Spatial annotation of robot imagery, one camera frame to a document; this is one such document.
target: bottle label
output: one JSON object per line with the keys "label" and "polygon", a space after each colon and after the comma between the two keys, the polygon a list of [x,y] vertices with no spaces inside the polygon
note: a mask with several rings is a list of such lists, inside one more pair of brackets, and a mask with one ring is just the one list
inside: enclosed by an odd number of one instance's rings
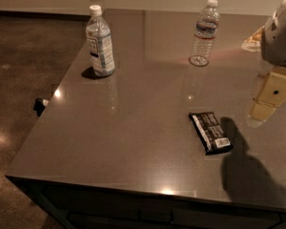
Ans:
{"label": "bottle label", "polygon": [[201,39],[215,39],[218,22],[214,20],[199,20],[194,35]]}
{"label": "bottle label", "polygon": [[87,38],[93,68],[102,73],[114,70],[111,34]]}

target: clear plastic bottle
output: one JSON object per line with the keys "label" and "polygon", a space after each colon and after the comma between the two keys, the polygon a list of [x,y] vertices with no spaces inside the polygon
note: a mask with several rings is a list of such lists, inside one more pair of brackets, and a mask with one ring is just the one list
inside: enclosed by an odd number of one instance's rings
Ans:
{"label": "clear plastic bottle", "polygon": [[207,7],[200,13],[194,31],[194,44],[189,61],[195,66],[206,66],[215,40],[219,24],[217,0],[208,0]]}
{"label": "clear plastic bottle", "polygon": [[100,6],[90,6],[90,16],[86,27],[90,64],[96,75],[107,76],[114,72],[111,30],[102,17]]}

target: white bottle cap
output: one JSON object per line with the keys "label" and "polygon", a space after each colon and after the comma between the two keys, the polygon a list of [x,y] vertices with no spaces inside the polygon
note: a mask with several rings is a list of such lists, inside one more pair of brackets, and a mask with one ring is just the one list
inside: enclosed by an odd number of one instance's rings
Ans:
{"label": "white bottle cap", "polygon": [[210,6],[210,7],[217,7],[218,6],[218,1],[217,0],[208,0],[207,5]]}
{"label": "white bottle cap", "polygon": [[90,16],[100,16],[102,15],[102,9],[99,5],[90,6]]}

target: floor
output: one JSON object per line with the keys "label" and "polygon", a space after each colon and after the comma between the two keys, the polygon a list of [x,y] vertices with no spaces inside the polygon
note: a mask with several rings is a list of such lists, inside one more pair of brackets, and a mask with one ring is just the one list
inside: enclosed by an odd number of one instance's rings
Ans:
{"label": "floor", "polygon": [[5,173],[85,42],[84,20],[0,16],[0,228],[61,229]]}

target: black snack wrapper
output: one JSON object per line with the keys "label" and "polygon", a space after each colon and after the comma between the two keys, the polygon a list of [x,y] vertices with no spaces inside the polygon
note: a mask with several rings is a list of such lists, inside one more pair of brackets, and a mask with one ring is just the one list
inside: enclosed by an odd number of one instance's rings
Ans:
{"label": "black snack wrapper", "polygon": [[227,153],[233,148],[213,112],[189,113],[189,118],[206,150],[206,155]]}

